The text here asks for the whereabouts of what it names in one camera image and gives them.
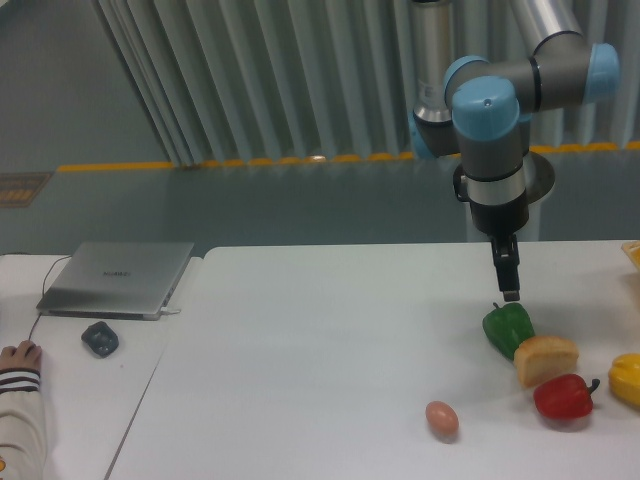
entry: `yellow floor stripe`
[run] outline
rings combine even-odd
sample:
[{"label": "yellow floor stripe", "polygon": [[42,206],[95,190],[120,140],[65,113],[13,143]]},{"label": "yellow floor stripe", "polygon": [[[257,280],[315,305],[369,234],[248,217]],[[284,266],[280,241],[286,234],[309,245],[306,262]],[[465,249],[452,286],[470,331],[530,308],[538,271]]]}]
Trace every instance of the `yellow floor stripe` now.
[{"label": "yellow floor stripe", "polygon": [[[615,143],[591,143],[589,145],[566,144],[559,147],[549,145],[536,145],[531,147],[531,151],[539,154],[548,153],[581,153],[581,152],[605,152],[616,150],[640,150],[640,141],[629,142],[627,147],[619,149]],[[357,163],[357,162],[387,162],[397,160],[413,160],[413,152],[401,152],[398,156],[390,153],[374,153],[367,158],[359,155],[338,155],[332,160],[322,155],[313,155],[310,157],[283,157],[280,160],[271,160],[270,158],[253,158],[249,162],[244,162],[239,158],[218,161],[206,160],[194,168],[220,168],[220,167],[246,167],[251,166],[269,166],[269,165],[295,165],[309,163]],[[79,165],[61,165],[57,168],[57,172],[98,172],[113,170],[158,170],[175,168],[171,162],[132,162],[132,163],[96,163],[96,164],[79,164]]]}]

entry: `red bell pepper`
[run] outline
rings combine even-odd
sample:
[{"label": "red bell pepper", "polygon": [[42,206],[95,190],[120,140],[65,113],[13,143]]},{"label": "red bell pepper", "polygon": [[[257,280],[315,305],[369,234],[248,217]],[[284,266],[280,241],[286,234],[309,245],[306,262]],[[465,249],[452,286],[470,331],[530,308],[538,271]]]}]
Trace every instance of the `red bell pepper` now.
[{"label": "red bell pepper", "polygon": [[552,378],[533,392],[536,408],[543,417],[556,420],[573,420],[585,417],[593,410],[591,394],[600,385],[593,379],[587,387],[584,379],[573,373]]}]

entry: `brown egg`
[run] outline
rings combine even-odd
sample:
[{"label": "brown egg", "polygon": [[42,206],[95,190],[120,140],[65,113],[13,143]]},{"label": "brown egg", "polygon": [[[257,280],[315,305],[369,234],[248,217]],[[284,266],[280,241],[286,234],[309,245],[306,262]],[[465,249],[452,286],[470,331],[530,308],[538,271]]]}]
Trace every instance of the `brown egg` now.
[{"label": "brown egg", "polygon": [[454,435],[458,431],[458,415],[453,411],[449,405],[444,402],[431,402],[427,405],[425,411],[427,415],[427,422],[434,430],[434,432],[450,436]]}]

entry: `sleeve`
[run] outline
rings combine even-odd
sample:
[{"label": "sleeve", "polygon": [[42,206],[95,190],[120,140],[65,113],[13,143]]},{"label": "sleeve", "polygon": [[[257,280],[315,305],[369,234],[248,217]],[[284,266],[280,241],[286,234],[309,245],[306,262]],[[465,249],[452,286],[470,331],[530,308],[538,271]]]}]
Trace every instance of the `sleeve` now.
[{"label": "sleeve", "polygon": [[47,437],[39,388],[37,371],[0,371],[0,479],[42,479]]}]

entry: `laptop lid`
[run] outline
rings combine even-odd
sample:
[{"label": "laptop lid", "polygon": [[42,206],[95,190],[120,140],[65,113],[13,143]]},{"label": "laptop lid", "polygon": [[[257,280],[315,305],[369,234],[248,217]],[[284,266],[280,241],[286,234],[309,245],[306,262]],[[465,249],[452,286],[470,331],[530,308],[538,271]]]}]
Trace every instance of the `laptop lid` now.
[{"label": "laptop lid", "polygon": [[38,303],[43,315],[156,320],[193,243],[85,242]]}]

